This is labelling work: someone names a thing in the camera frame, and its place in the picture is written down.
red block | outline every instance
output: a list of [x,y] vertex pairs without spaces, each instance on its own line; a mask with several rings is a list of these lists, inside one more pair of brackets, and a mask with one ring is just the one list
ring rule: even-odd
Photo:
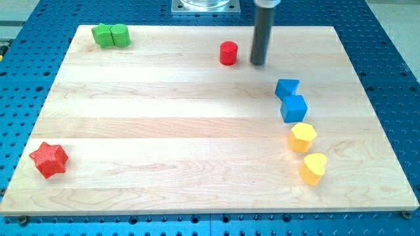
[[35,161],[35,166],[45,178],[56,173],[65,173],[68,156],[61,145],[49,145],[43,142],[38,150],[29,154]]
[[223,42],[220,45],[220,62],[225,66],[236,63],[238,56],[238,45],[231,41]]

blue block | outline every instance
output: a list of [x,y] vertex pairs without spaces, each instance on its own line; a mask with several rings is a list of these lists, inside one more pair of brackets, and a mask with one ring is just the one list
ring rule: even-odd
[[295,95],[298,86],[298,79],[279,79],[274,93],[283,101],[285,96]]
[[305,118],[308,106],[302,95],[285,96],[280,108],[285,123],[301,122]]

yellow heart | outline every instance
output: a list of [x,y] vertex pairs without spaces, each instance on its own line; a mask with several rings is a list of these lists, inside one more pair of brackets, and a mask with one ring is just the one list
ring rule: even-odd
[[326,172],[326,163],[327,157],[324,154],[313,153],[307,155],[299,168],[299,174],[303,181],[312,186],[317,185]]

red star-shaped block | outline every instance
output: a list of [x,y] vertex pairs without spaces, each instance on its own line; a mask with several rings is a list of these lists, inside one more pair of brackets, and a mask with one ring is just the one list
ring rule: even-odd
[[29,154],[29,156],[35,161],[35,166],[45,178],[66,171],[64,164],[68,156],[61,145],[49,145],[43,142],[38,150]]

blue pegboard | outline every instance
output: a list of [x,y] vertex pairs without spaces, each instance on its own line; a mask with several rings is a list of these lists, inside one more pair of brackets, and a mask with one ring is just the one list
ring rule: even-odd
[[[80,24],[252,26],[241,14],[171,16],[170,1],[41,0],[0,63],[0,188],[7,187],[43,102]],[[276,26],[334,26],[417,198],[420,197],[420,86],[363,0],[283,0]],[[419,235],[415,212],[206,214],[18,218],[0,216],[0,236]]]

